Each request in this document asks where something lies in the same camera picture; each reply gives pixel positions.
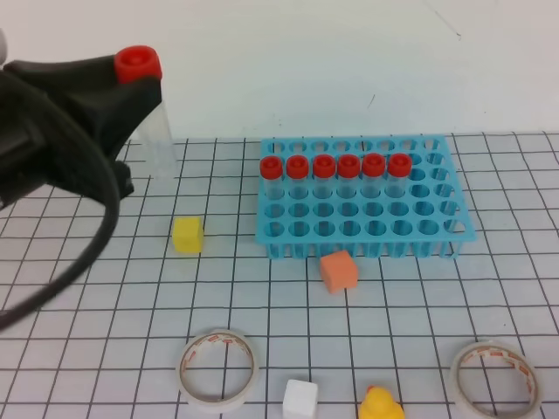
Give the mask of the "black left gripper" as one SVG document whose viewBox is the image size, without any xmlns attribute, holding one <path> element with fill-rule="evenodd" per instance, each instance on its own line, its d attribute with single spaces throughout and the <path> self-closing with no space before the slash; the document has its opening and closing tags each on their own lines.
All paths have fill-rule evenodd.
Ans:
<svg viewBox="0 0 559 419">
<path fill-rule="evenodd" d="M 14 60 L 1 72 L 1 207 L 44 185 L 103 202 L 99 176 L 59 149 L 70 138 L 31 100 L 31 86 L 67 112 L 115 159 L 162 97 L 155 78 L 120 83 L 115 55 L 62 63 Z"/>
</svg>

